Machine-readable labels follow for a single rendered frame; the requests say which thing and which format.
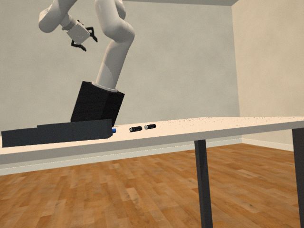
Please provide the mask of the black aa battery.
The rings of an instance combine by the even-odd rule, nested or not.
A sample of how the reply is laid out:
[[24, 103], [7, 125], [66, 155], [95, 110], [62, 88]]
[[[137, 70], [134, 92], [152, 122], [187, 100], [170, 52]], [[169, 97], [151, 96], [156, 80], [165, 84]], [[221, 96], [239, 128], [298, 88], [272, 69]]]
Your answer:
[[130, 128], [130, 132], [141, 131], [142, 129], [143, 129], [142, 126], [131, 127]]
[[145, 125], [144, 128], [145, 128], [145, 129], [156, 128], [156, 124]]

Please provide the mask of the dark grey rack of three bins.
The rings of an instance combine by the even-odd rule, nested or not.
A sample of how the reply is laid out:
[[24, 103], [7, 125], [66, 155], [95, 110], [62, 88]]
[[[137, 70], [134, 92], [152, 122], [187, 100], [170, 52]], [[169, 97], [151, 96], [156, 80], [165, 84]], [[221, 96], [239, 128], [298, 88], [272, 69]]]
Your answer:
[[1, 131], [3, 148], [108, 139], [111, 136], [112, 119], [53, 123], [37, 125], [37, 128]]

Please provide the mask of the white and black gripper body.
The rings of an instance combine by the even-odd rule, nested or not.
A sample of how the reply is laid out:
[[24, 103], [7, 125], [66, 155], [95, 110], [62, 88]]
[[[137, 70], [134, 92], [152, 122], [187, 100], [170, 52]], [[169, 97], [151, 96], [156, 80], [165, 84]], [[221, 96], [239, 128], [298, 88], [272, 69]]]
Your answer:
[[76, 20], [76, 24], [72, 29], [66, 30], [66, 33], [71, 37], [71, 39], [77, 44], [80, 45], [86, 39], [90, 37], [89, 31], [83, 26], [80, 22]]

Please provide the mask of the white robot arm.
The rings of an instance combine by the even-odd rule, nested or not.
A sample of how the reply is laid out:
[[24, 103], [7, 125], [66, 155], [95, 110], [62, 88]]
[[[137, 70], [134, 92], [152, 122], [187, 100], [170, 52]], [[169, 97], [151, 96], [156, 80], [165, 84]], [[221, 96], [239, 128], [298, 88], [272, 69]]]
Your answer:
[[[53, 0], [52, 5], [39, 15], [40, 30], [50, 33], [59, 24], [62, 30], [72, 29], [76, 21], [68, 14], [68, 11], [76, 1]], [[92, 84], [104, 90], [117, 92], [115, 87], [135, 32], [129, 23], [123, 21], [126, 11], [122, 0], [95, 0], [95, 11], [102, 32], [112, 41], [105, 51], [97, 79], [92, 81]]]

